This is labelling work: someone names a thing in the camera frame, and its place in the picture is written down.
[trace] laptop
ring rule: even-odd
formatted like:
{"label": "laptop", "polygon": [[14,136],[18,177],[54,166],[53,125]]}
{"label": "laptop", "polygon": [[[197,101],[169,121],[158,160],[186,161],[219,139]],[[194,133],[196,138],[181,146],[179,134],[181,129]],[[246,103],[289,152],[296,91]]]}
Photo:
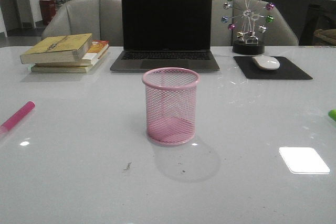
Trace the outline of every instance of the laptop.
{"label": "laptop", "polygon": [[210,51],[211,6],[212,0],[122,0],[124,47],[110,70],[219,70]]}

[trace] mouse pad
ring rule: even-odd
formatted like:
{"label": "mouse pad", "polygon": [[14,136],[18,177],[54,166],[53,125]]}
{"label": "mouse pad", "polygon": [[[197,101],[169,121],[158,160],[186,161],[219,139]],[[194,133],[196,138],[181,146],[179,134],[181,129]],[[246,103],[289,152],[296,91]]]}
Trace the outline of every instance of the mouse pad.
{"label": "mouse pad", "polygon": [[261,70],[252,61],[252,56],[233,57],[248,79],[312,80],[313,78],[283,56],[275,56],[280,67],[277,70]]}

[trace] white mouse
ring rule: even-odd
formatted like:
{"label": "white mouse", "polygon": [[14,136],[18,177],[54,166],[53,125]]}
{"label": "white mouse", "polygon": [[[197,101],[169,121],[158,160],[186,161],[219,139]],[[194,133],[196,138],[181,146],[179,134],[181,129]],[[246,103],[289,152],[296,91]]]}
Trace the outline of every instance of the white mouse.
{"label": "white mouse", "polygon": [[271,56],[253,56],[252,60],[256,64],[256,66],[262,70],[276,70],[280,67],[279,61]]}

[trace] pencil cup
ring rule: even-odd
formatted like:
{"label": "pencil cup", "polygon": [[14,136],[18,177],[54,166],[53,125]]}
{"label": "pencil cup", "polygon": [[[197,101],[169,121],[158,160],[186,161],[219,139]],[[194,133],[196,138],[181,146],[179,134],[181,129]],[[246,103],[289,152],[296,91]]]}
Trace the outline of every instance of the pencil cup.
{"label": "pencil cup", "polygon": [[199,74],[184,68],[157,68],[142,77],[146,89],[147,134],[155,142],[178,145],[195,136]]}

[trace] stack of books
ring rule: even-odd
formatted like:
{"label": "stack of books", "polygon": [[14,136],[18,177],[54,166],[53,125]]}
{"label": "stack of books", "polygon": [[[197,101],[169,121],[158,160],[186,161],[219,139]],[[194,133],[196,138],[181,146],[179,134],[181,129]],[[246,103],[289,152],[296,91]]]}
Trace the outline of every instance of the stack of books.
{"label": "stack of books", "polygon": [[87,73],[97,66],[109,48],[107,40],[92,34],[47,37],[20,55],[22,64],[34,64],[32,72]]}

